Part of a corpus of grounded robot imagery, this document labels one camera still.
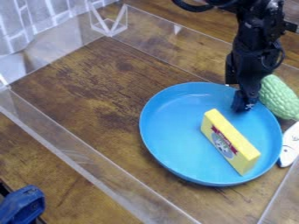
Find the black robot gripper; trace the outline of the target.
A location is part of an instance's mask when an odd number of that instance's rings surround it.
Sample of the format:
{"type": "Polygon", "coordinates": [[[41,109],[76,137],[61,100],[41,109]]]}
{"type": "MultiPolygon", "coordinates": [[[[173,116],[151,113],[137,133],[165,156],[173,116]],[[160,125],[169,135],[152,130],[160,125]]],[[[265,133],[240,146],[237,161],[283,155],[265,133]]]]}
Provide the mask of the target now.
{"type": "Polygon", "coordinates": [[[279,41],[259,50],[235,40],[232,50],[225,58],[225,83],[239,84],[240,90],[233,94],[231,108],[240,113],[249,111],[257,103],[260,81],[280,66],[286,57],[279,41]]]}

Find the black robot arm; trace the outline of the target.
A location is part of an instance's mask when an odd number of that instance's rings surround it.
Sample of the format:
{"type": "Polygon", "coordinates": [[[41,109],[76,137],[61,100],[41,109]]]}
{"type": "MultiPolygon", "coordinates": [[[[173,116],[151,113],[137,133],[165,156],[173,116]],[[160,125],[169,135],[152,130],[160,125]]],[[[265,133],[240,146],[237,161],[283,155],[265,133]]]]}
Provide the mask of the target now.
{"type": "Polygon", "coordinates": [[[286,51],[280,37],[296,32],[299,25],[286,21],[286,0],[203,0],[192,5],[172,0],[189,12],[204,12],[213,7],[236,14],[237,34],[225,58],[225,83],[237,84],[231,108],[235,112],[251,110],[259,98],[261,79],[280,66],[286,51]]]}

